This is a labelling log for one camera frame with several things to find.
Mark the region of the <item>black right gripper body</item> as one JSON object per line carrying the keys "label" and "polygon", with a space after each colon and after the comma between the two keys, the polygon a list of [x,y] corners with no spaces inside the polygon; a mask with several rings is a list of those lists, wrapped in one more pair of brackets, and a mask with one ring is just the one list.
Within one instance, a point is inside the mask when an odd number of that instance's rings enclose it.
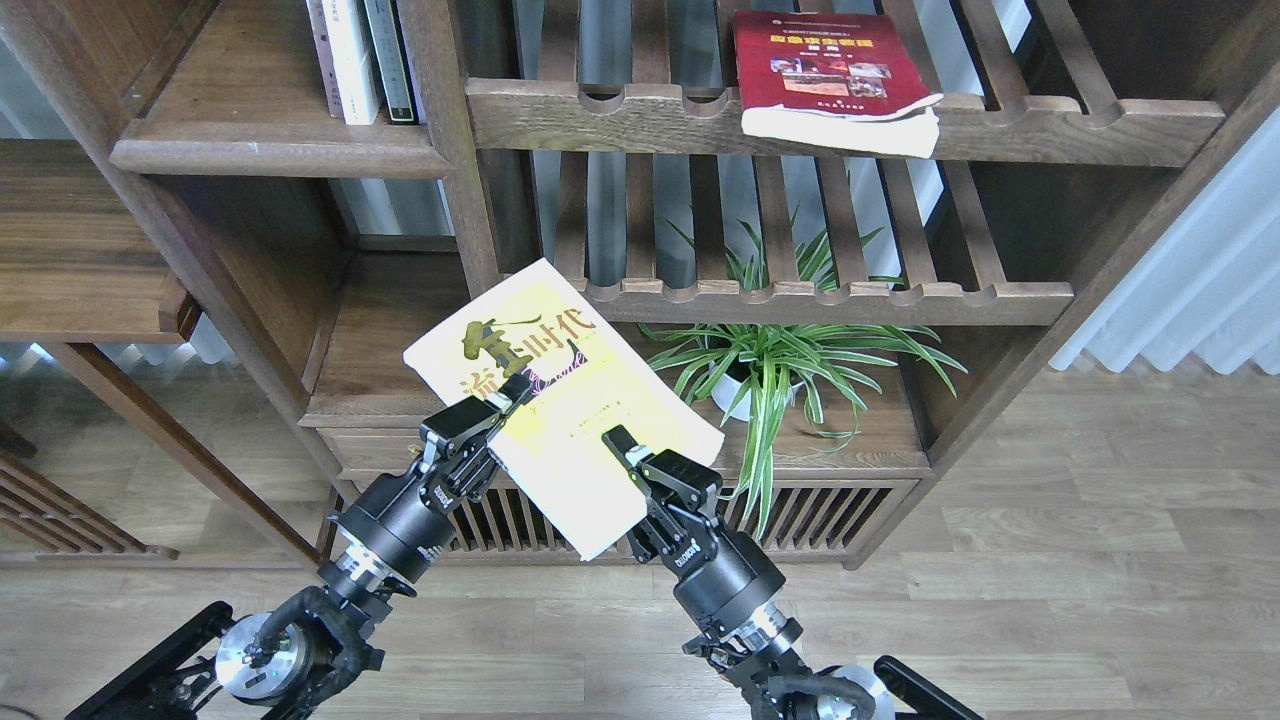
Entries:
{"label": "black right gripper body", "polygon": [[646,496],[646,516],[628,533],[635,559],[659,559],[673,573],[673,596],[707,643],[773,643],[787,623],[774,606],[785,575],[749,534],[724,524],[721,475],[672,450],[631,450],[628,471]]}

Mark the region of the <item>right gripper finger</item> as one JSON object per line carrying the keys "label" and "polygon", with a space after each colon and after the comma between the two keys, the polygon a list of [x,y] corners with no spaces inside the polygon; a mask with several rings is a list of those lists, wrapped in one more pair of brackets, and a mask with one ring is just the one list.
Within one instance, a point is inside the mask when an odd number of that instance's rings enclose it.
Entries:
{"label": "right gripper finger", "polygon": [[639,443],[621,424],[604,432],[602,442],[626,471],[636,471],[653,455],[649,446]]}

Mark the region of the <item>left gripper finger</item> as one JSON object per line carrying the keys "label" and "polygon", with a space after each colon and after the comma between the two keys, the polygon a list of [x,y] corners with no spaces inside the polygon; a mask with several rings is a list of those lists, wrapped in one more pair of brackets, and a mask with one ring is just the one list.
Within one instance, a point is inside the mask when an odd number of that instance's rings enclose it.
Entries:
{"label": "left gripper finger", "polygon": [[498,389],[490,392],[484,401],[493,406],[498,413],[513,413],[517,407],[529,402],[534,395],[535,389],[530,377],[521,372],[507,378],[506,382]]}

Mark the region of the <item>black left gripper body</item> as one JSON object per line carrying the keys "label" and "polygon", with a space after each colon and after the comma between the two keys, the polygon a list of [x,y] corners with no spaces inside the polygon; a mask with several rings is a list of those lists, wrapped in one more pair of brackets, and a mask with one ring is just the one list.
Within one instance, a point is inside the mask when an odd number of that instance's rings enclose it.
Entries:
{"label": "black left gripper body", "polygon": [[465,398],[425,419],[424,450],[399,474],[381,474],[337,524],[348,546],[328,565],[328,585],[352,601],[360,592],[403,592],[448,548],[451,512],[476,501],[497,470],[489,441],[506,421],[506,401]]}

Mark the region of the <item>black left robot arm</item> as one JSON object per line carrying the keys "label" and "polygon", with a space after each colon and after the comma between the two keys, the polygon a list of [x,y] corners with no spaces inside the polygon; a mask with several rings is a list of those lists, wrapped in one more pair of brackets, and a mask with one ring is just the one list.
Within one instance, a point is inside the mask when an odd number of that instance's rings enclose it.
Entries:
{"label": "black left robot arm", "polygon": [[76,707],[73,719],[193,719],[225,691],[265,707],[269,719],[306,719],[384,653],[370,644],[393,594],[448,550],[451,514],[479,501],[498,466],[490,442],[532,396],[524,373],[485,398],[468,397],[426,418],[422,451],[399,475],[380,475],[337,519],[347,547],[319,569],[320,585],[273,612],[234,618],[218,601]]}

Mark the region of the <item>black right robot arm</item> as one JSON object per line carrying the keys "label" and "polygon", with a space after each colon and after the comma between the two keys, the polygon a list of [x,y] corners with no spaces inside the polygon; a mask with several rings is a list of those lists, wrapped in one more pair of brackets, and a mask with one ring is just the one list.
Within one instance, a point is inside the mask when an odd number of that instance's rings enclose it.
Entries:
{"label": "black right robot arm", "polygon": [[621,425],[602,439],[646,500],[645,518],[627,534],[634,557],[662,561],[698,626],[684,652],[739,688],[754,719],[897,719],[897,701],[910,719],[975,716],[891,656],[868,669],[809,667],[796,648],[803,626],[776,605],[783,573],[718,512],[721,475],[672,450],[655,454]]}

